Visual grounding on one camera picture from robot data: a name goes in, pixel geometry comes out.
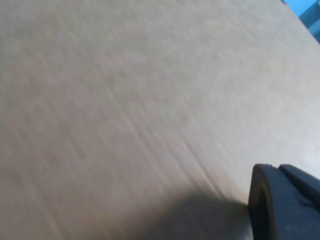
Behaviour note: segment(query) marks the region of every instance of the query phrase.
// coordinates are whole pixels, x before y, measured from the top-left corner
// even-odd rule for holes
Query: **plywood surface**
[[[0,238],[130,239],[199,190],[246,202],[256,163],[320,177],[319,63],[280,0],[2,0]]]

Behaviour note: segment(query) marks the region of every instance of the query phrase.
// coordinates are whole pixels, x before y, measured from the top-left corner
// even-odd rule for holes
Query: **black plastic object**
[[[254,240],[320,240],[320,180],[294,166],[255,165],[248,209]]]

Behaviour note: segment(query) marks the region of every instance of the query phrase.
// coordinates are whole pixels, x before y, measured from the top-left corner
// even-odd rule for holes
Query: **tan surface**
[[[0,1],[0,238],[126,239],[255,163],[320,177],[320,47],[280,0]]]

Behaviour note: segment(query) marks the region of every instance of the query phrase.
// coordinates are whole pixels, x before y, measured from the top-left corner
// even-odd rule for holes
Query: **black clamp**
[[[248,209],[255,240],[320,240],[320,180],[294,166],[255,165]]]

